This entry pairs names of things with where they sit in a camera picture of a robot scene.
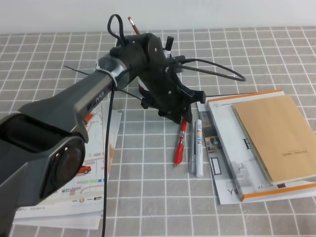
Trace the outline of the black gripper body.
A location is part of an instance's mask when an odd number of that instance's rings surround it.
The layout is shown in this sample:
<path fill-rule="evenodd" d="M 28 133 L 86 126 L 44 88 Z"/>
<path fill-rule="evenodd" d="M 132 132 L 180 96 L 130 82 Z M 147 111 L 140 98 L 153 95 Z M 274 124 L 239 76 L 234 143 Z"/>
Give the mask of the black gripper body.
<path fill-rule="evenodd" d="M 191 104 L 206 101 L 204 91 L 192 90 L 184 86 L 177 76 L 177 69 L 193 59 L 184 56 L 149 62 L 141 73 L 141 81 L 148 89 L 141 100 L 144 109 L 154 108 L 158 115 L 177 124 L 182 119 L 192 122 Z"/>

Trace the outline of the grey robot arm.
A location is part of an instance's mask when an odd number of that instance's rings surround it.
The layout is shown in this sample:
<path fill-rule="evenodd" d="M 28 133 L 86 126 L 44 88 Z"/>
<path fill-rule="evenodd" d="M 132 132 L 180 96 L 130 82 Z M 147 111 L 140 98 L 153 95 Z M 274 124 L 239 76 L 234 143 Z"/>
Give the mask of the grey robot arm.
<path fill-rule="evenodd" d="M 39 204 L 77 175 L 88 142 L 84 120 L 113 90 L 140 78 L 150 93 L 142 106 L 175 123 L 191 121 L 191 104 L 205 102 L 203 91 L 177 77 L 184 56 L 166 58 L 157 36 L 120 34 L 117 41 L 86 78 L 1 120 L 1 236 L 9 235 L 18 208 Z"/>

